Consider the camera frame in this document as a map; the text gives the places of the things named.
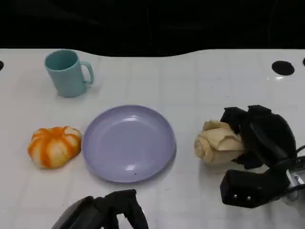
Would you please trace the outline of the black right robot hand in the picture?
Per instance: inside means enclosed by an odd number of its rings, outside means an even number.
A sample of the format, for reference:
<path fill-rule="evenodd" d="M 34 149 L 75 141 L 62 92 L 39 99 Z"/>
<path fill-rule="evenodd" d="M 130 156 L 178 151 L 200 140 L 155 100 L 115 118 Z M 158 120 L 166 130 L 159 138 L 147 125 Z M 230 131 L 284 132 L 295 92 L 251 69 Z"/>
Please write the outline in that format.
<path fill-rule="evenodd" d="M 227 123 L 242 140 L 243 153 L 232 161 L 253 169 L 269 168 L 297 157 L 294 134 L 287 121 L 261 105 L 250 105 L 245 111 L 227 107 L 220 120 Z"/>

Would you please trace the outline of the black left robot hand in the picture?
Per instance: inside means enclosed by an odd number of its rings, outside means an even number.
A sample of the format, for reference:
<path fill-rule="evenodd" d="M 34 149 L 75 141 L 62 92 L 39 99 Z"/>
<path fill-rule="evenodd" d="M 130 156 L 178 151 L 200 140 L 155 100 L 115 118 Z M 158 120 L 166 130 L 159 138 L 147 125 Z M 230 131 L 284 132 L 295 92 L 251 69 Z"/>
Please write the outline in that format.
<path fill-rule="evenodd" d="M 117 215 L 123 214 L 132 228 L 147 229 L 145 214 L 137 202 L 136 190 L 114 191 L 104 197 L 87 196 L 70 205 L 53 229 L 118 229 Z"/>

